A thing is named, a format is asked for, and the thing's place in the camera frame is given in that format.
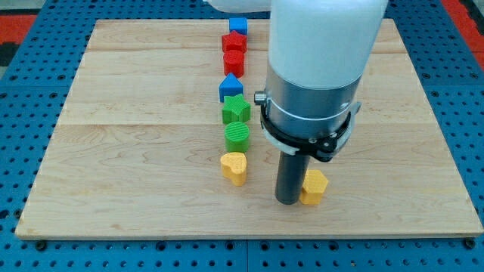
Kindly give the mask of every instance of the blue block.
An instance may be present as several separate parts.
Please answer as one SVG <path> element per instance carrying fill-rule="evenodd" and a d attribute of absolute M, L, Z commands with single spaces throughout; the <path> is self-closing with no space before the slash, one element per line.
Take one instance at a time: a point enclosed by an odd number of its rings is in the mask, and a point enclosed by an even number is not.
<path fill-rule="evenodd" d="M 244 86 L 233 73 L 229 73 L 219 85 L 220 102 L 224 102 L 225 96 L 236 96 L 238 94 L 244 94 Z"/>
<path fill-rule="evenodd" d="M 239 34 L 247 35 L 247 18 L 229 18 L 228 31 L 237 31 Z"/>

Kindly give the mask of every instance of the yellow block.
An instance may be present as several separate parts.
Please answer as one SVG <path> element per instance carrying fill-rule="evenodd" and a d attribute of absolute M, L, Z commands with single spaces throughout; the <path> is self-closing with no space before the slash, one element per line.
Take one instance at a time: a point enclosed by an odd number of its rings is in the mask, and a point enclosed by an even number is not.
<path fill-rule="evenodd" d="M 320 203 L 326 190 L 327 178 L 319 170 L 308 170 L 304 177 L 299 201 L 304 205 L 317 205 Z"/>
<path fill-rule="evenodd" d="M 247 179 L 247 159 L 245 154 L 230 152 L 220 158 L 222 174 L 230 178 L 235 186 L 242 186 Z"/>

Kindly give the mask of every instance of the wooden table surface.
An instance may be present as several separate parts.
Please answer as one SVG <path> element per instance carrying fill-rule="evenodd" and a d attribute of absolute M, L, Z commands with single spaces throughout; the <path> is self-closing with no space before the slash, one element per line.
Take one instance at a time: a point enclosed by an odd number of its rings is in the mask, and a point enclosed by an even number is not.
<path fill-rule="evenodd" d="M 250 20 L 245 97 L 262 90 L 268 21 Z M 319 206 L 274 198 L 276 150 L 253 107 L 248 179 L 222 177 L 227 20 L 99 20 L 16 234 L 25 240 L 476 236 L 482 225 L 414 67 L 384 20 Z"/>

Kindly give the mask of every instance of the green cylinder block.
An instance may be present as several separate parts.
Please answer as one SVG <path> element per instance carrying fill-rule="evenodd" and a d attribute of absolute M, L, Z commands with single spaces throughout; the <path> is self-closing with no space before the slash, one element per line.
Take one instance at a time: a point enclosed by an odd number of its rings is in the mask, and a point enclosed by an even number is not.
<path fill-rule="evenodd" d="M 246 152 L 249 149 L 249 127 L 242 122 L 231 122 L 225 127 L 227 152 Z"/>

